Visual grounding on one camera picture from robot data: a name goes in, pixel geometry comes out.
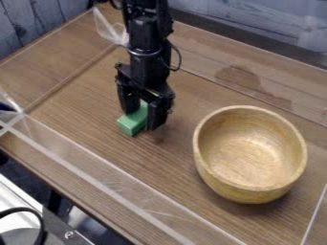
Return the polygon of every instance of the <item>wooden table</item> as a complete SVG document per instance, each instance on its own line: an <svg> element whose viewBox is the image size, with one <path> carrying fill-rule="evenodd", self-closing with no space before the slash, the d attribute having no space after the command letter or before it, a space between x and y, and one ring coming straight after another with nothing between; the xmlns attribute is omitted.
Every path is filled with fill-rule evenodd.
<svg viewBox="0 0 327 245"><path fill-rule="evenodd" d="M119 12L103 11L113 22L121 19ZM301 244L327 183L327 72L179 23L171 39L182 46L185 71L170 77L178 96L174 114L161 130L131 138L117 126L122 110L114 82L115 62L129 61L129 55L97 37L94 25L91 14L85 15L0 68L3 89L26 113L70 138L64 142L74 141L93 151L94 158L91 152L72 153L63 140L50 137L52 131L39 140L54 151L66 152L76 169L110 185L110 168L98 159L105 158L243 242ZM194 129L209 113L234 104L281 113L309 144L305 176L290 194L267 205L241 205L221 198L205 185L194 165ZM78 206L135 243L177 243L101 186L46 157L14 133L2 137L0 145ZM202 236L195 227L194 222L190 233ZM323 243L319 236L314 244L318 242ZM219 241L203 237L201 243Z"/></svg>

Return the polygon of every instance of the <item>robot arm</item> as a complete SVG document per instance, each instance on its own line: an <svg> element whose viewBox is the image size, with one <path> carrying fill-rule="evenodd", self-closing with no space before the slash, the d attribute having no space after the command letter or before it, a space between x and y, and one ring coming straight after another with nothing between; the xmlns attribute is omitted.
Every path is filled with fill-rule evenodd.
<svg viewBox="0 0 327 245"><path fill-rule="evenodd" d="M127 115L141 107L141 100L149 103L147 130L155 130L166 123L175 94L167 85L171 69L171 49L167 40L173 33L173 18L167 0L122 0L121 6L130 33L129 52L131 64L117 64L118 93Z"/></svg>

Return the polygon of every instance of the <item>bowl rim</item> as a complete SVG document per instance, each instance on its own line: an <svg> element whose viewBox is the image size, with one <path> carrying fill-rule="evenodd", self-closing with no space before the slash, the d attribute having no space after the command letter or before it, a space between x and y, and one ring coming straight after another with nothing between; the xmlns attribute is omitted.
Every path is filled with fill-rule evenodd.
<svg viewBox="0 0 327 245"><path fill-rule="evenodd" d="M205 161L205 159L202 157L201 150L199 150L199 145L198 145L198 139L199 139L199 134L201 134L203 125L209 122L209 120L211 118L214 118L217 115L222 114L222 112L230 111L230 110L235 110L235 109L249 109L249 110L259 111L259 112L263 112L263 113L271 115L273 117L275 117L278 120L281 120L289 126L289 128L293 130L293 132L294 132L294 134L295 134L295 136L298 138L298 141L299 141L301 147L302 147L301 163L299 163L297 171L294 172L291 177L281 184L277 184L277 185L273 185L273 186L267 186L267 187L250 187L247 185L235 183L231 180L226 179L223 177L223 175L221 175L217 172L214 173L211 168L207 167L209 165L206 164L206 161ZM306 166L307 166L309 150L307 150L306 140L305 140L298 128L295 127L295 125L281 114L270 111L269 109L265 109L265 108L261 108L261 107L257 107L257 106L253 106L253 105L233 105L233 106L223 107L219 110L214 111L201 121L201 123L199 123L199 125L198 125L198 127L195 129L195 132L194 132L194 156L198 157L198 160L195 160L195 163L201 164L201 166L205 167L205 169L209 171L210 175L217 180L223 182L225 184L227 184L227 185L230 185L230 186L233 186L235 188L243 189L243 190L271 191L271 190L282 189L282 188L290 186L299 179L299 177L302 176L302 174L305 172Z"/></svg>

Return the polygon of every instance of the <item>green block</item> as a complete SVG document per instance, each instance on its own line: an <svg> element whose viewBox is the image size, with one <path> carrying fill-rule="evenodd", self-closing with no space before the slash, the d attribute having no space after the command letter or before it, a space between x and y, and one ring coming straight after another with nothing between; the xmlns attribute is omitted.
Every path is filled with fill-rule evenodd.
<svg viewBox="0 0 327 245"><path fill-rule="evenodd" d="M142 100L141 108L130 115L125 115L118 120L118 126L126 134L135 136L146 127L149 117L149 104Z"/></svg>

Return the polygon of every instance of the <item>wooden bowl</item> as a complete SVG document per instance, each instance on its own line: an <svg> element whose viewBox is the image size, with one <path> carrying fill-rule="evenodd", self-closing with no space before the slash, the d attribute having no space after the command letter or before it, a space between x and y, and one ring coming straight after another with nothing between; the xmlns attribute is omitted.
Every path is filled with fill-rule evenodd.
<svg viewBox="0 0 327 245"><path fill-rule="evenodd" d="M194 133L199 174L225 198L247 204L282 197L307 165L305 139L277 113L230 106L209 115Z"/></svg>

